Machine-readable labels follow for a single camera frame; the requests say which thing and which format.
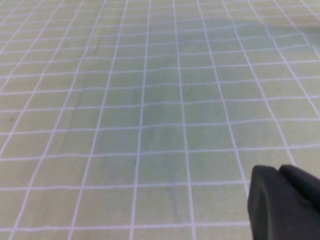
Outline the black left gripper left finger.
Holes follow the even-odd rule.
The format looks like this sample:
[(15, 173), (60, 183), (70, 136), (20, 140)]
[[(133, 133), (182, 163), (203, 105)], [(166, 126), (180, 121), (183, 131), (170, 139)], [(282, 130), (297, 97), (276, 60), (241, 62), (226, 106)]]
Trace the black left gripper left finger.
[(274, 167), (252, 169), (247, 210), (254, 240), (300, 240), (304, 198)]

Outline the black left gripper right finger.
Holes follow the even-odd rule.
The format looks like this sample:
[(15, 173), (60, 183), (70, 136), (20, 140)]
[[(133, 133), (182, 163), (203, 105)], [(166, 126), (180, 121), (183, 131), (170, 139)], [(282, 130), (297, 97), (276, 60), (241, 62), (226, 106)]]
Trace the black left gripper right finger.
[(279, 172), (293, 187), (293, 229), (297, 240), (320, 238), (320, 179), (293, 165), (282, 165)]

